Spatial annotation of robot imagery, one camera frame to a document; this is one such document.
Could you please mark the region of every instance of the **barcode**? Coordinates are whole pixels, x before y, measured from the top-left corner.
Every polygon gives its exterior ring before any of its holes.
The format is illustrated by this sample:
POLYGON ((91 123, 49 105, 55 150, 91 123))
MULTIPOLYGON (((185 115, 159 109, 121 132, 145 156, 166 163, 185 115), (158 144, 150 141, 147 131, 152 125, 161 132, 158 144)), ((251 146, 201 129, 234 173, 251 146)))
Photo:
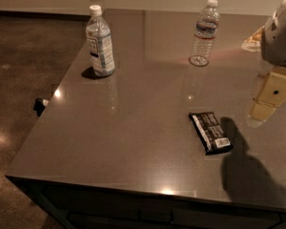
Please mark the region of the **barcode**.
POLYGON ((220 138, 215 141, 217 148, 222 148, 231 145, 230 140, 225 138, 220 138))

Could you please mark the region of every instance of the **gray tabletop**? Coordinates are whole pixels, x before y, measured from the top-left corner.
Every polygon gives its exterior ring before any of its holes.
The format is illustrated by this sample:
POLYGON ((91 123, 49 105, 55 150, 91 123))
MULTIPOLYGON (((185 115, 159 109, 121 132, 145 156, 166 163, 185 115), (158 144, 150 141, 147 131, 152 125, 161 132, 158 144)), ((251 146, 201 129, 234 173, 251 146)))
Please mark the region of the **gray tabletop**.
POLYGON ((91 79, 84 45, 7 175, 286 209, 286 103, 246 124, 260 56, 240 46, 267 17, 222 14, 211 63, 197 68, 197 16, 107 10, 114 74, 91 79), (230 153, 205 156, 188 113, 206 111, 230 153))

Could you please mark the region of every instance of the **table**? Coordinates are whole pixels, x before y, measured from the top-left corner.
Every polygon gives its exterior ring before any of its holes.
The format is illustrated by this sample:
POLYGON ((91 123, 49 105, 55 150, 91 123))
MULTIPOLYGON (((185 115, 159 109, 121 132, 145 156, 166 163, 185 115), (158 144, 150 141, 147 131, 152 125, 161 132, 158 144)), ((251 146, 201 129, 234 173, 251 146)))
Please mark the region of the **table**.
POLYGON ((286 103, 247 126, 266 16, 222 14, 210 64, 188 63, 197 13, 106 10, 116 70, 86 45, 6 173, 66 228, 286 228, 286 103), (205 156, 188 113, 234 148, 205 156))

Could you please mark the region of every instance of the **robotic arm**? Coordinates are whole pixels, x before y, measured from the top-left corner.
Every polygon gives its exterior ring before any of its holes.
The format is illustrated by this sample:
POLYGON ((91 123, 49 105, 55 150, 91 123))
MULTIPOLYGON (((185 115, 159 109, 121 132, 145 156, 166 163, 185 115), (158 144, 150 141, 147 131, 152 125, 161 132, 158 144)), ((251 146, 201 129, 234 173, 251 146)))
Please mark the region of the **robotic arm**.
POLYGON ((251 52, 259 51, 259 47, 263 60, 271 63, 273 68, 265 76, 261 90, 254 99, 250 118, 264 122, 286 100, 286 0, 265 26, 243 44, 243 49, 251 52))

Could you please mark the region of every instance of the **water bottle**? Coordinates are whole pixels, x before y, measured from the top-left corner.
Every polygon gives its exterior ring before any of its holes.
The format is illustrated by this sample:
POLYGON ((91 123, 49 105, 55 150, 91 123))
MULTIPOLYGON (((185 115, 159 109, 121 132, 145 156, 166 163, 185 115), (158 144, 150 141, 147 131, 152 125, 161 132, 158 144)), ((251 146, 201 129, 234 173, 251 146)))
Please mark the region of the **water bottle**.
POLYGON ((215 40, 216 29, 219 23, 217 0, 208 0, 207 7, 200 13, 194 31, 194 44, 190 63, 195 66, 206 66, 215 40))
POLYGON ((97 76, 107 76, 114 72, 111 30, 100 6, 90 6, 90 16, 86 27, 90 64, 97 76))

